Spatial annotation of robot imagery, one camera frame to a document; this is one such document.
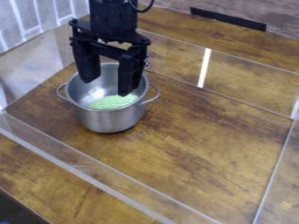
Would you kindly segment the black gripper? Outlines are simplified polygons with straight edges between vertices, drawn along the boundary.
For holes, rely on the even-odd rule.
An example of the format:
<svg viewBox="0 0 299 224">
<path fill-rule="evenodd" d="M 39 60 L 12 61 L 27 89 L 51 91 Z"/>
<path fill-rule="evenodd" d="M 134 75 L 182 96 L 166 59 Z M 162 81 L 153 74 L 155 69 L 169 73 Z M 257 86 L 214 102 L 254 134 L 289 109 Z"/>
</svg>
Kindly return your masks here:
<svg viewBox="0 0 299 224">
<path fill-rule="evenodd" d="M 74 18 L 70 21 L 72 36 L 70 45 L 84 83 L 91 83 L 100 76 L 99 55 L 114 49 L 111 42 L 128 43 L 142 52 L 151 45 L 151 40 L 138 31 L 138 14 L 151 10 L 140 9 L 138 0 L 88 0 L 90 20 Z M 119 58 L 118 94 L 127 96 L 139 87 L 146 67 L 147 56 L 124 53 Z"/>
</svg>

